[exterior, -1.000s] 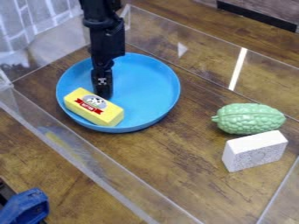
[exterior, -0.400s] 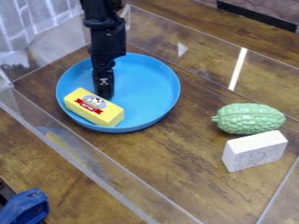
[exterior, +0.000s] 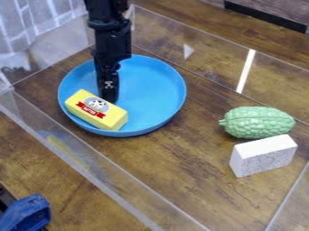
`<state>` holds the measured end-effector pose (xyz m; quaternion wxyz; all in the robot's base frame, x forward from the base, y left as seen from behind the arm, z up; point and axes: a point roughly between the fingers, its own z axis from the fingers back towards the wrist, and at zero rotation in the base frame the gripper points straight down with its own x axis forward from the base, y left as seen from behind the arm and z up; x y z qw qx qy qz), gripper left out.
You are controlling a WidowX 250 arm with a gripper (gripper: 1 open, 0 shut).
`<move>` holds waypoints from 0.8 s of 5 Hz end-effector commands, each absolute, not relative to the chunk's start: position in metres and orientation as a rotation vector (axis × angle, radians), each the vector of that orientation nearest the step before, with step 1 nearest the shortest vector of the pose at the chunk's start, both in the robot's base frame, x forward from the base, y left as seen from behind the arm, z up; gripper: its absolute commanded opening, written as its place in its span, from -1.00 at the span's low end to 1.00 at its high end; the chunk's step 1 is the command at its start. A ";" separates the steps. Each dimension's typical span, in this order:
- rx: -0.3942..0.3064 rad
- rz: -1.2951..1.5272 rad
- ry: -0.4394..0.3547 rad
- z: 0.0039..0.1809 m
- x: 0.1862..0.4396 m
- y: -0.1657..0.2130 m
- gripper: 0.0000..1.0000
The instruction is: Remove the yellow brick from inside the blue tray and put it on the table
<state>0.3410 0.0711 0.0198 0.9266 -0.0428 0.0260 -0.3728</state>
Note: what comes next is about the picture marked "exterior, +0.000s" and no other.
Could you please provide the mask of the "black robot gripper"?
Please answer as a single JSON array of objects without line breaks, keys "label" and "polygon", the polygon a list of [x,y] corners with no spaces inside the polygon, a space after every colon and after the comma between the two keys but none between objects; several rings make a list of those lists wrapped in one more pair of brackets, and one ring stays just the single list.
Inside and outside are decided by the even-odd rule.
[{"label": "black robot gripper", "polygon": [[82,0],[88,27],[93,29],[93,67],[97,93],[111,103],[117,101],[117,64],[131,57],[131,22],[123,16],[128,0]]}]

